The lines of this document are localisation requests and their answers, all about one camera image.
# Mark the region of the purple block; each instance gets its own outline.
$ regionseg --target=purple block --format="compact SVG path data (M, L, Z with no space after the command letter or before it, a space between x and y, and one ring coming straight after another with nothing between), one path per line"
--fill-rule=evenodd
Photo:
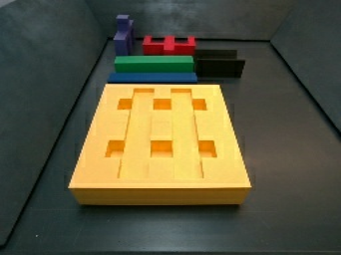
M118 15L118 33L114 37L116 56L130 55L135 43L134 36L134 20L130 20L130 15Z

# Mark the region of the green block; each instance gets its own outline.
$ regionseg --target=green block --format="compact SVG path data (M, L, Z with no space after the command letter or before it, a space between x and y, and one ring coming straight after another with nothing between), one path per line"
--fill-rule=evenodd
M192 73L192 56L120 56L116 73Z

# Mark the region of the gray surface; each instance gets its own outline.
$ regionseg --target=gray surface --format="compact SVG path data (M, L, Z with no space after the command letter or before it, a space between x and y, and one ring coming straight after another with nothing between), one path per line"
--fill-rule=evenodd
M0 0L0 7L5 6L7 4L12 3L15 0Z
M107 39L83 0L16 1L0 31L3 245Z
M341 251L334 128L269 43L199 45L238 49L246 60L242 78L222 85L253 184L243 205L77 205L67 186L112 71L110 42L3 251Z
M341 130L340 11L340 0L301 0L271 44Z
M85 0L106 30L116 33L118 14L135 20L138 37L270 40L295 0Z

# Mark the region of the yellow block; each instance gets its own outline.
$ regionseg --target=yellow block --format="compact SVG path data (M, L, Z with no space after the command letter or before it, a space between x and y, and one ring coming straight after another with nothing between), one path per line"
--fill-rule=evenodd
M106 85L69 189L80 204L241 204L250 181L219 85Z

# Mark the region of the block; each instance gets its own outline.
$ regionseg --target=block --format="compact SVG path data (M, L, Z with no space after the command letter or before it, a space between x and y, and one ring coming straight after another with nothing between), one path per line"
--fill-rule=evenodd
M196 84L196 74L111 73L108 84Z
M250 181L219 85L106 85L69 190L80 204L241 204Z
M144 36L144 55L184 55L192 56L195 50L195 37L188 36L186 43L176 43L174 36L166 36L163 42L152 42L152 36Z
M116 17L118 32L114 37L116 56L127 56L132 53L135 44L134 20L130 15L118 15Z
M191 56L126 56L115 59L116 73L191 73Z
M237 59L237 50L195 49L194 58Z
M245 60L233 59L195 59L195 73L207 78L239 78Z

